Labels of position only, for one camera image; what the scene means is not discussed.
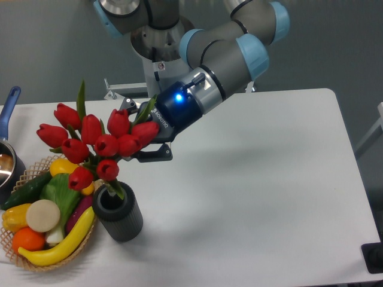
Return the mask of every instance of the purple eggplant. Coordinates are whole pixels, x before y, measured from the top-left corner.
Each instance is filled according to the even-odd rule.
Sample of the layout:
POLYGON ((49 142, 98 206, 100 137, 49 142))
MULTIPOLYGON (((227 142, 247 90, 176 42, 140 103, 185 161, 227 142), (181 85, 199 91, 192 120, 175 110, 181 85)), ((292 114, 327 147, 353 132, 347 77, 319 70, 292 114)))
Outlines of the purple eggplant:
POLYGON ((84 211, 88 209, 88 207, 92 206, 92 202, 93 196, 85 196, 83 199, 80 200, 78 206, 76 207, 71 217, 69 217, 68 222, 66 223, 65 231, 67 234, 71 232, 73 226, 76 224, 81 214, 83 214, 84 211))

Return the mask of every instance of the yellow bell pepper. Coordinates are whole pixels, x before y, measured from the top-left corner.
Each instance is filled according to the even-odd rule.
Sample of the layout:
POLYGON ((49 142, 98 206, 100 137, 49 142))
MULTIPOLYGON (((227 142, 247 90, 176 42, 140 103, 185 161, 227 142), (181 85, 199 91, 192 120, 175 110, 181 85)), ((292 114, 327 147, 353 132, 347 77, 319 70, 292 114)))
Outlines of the yellow bell pepper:
POLYGON ((85 187, 81 190, 81 194, 84 196, 89 196, 94 192, 95 190, 95 184, 91 183, 88 187, 85 187))
POLYGON ((51 163, 49 172, 54 177, 59 173, 72 173, 77 167, 77 164, 71 163, 65 158, 58 158, 51 163))
POLYGON ((5 211, 1 216, 4 229, 16 233, 20 229, 27 227, 26 211, 30 206, 30 203, 25 203, 5 211))

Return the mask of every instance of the tulip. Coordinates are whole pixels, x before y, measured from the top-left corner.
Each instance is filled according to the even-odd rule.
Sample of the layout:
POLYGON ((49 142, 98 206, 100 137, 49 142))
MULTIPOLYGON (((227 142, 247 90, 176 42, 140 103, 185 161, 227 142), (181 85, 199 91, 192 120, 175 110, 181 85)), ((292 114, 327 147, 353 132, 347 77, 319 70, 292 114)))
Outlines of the tulip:
POLYGON ((123 109, 118 111, 114 109, 109 117, 107 128, 108 131, 117 138, 126 135, 130 129, 127 110, 123 109))
POLYGON ((122 157, 130 157, 141 149, 139 139, 133 135, 123 135, 118 138, 118 154, 122 157))
POLYGON ((61 146, 63 154, 71 163, 82 163, 89 156, 87 145, 78 139, 67 139, 61 146))
POLYGON ((49 124, 40 124, 40 129, 36 133, 51 148, 60 147, 68 138, 68 132, 64 128, 49 124))
POLYGON ((53 114, 64 128, 67 129, 68 124, 70 124, 74 130, 81 129, 81 120, 75 109, 72 109, 63 103, 59 103, 57 105, 57 111, 54 111, 53 114))
POLYGON ((85 167, 79 166, 69 175, 69 188, 81 191, 93 182, 93 174, 85 167))
POLYGON ((137 136, 142 146, 147 146, 158 134, 160 126, 154 121, 137 124, 132 128, 131 134, 137 136))
POLYGON ((102 134, 101 123, 94 115, 86 115, 83 118, 81 139, 85 144, 94 145, 97 138, 102 134))
POLYGON ((97 175, 105 181, 113 181, 118 175, 120 169, 114 160, 102 160, 97 165, 97 175))
POLYGON ((95 151, 102 157, 112 157, 118 151, 117 138, 112 135, 99 136, 95 143, 95 151))

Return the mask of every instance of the woven basket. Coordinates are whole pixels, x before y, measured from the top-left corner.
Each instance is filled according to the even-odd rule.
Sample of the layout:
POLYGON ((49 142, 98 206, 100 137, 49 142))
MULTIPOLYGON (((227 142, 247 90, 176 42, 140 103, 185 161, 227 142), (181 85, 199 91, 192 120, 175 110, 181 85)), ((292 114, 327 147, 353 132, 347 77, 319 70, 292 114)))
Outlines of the woven basket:
MULTIPOLYGON (((39 163, 35 163, 33 166, 29 167, 29 170, 26 170, 24 172, 24 175, 20 177, 20 180, 16 183, 16 186, 13 188, 13 192, 20 188, 25 182, 28 180, 35 178, 36 176, 40 175, 41 173, 48 172, 50 164, 57 158, 63 157, 61 156, 49 156, 47 158, 42 159, 39 163)), ((0 240, 1 245, 3 246, 3 250, 5 251, 5 256, 10 259, 11 262, 13 262, 16 266, 22 267, 25 270, 29 271, 35 271, 35 272, 44 272, 44 271, 50 271, 53 269, 56 269, 58 267, 61 267, 70 261, 72 261, 78 254, 81 253, 81 251, 84 250, 85 245, 87 244, 89 237, 95 227, 96 218, 93 221, 92 226, 89 229, 89 232, 87 233, 84 240, 81 242, 81 244, 76 248, 76 250, 66 259, 63 261, 50 265, 50 266, 36 266, 32 263, 30 263, 26 258, 24 258, 21 255, 17 255, 13 252, 12 249, 12 238, 13 233, 5 230, 3 227, 0 229, 0 240)))

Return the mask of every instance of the orange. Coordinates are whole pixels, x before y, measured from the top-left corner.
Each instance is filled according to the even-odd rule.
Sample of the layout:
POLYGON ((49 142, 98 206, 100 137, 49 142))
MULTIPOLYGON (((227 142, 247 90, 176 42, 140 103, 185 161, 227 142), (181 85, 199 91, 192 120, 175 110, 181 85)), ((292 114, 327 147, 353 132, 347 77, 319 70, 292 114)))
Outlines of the orange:
POLYGON ((22 228, 16 232, 12 240, 12 249, 17 255, 19 254, 19 247, 29 251, 39 251, 44 249, 44 245, 44 233, 36 232, 29 227, 22 228))

